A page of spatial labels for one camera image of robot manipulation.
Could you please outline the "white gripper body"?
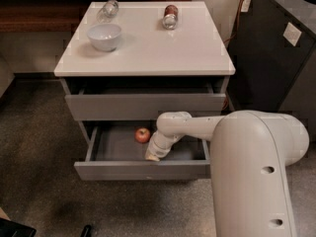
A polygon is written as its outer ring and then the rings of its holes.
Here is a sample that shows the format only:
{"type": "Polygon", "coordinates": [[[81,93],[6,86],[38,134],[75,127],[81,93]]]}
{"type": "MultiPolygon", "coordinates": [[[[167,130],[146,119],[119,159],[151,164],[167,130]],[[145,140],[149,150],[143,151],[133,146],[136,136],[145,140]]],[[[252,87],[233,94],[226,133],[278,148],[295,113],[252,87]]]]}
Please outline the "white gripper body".
{"type": "Polygon", "coordinates": [[[180,139],[180,135],[167,136],[157,130],[151,136],[146,152],[150,151],[158,158],[164,158],[171,151],[172,146],[180,139]]]}

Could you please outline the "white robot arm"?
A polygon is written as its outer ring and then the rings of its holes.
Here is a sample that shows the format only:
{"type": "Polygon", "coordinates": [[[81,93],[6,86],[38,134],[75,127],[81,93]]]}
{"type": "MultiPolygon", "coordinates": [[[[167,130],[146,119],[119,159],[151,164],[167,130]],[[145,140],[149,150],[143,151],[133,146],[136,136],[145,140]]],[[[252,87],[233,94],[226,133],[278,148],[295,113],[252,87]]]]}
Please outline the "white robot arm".
{"type": "Polygon", "coordinates": [[[145,158],[166,157],[186,135],[209,142],[216,237],[297,237],[285,168],[308,150],[301,121],[249,110],[200,118],[164,113],[145,158]]]}

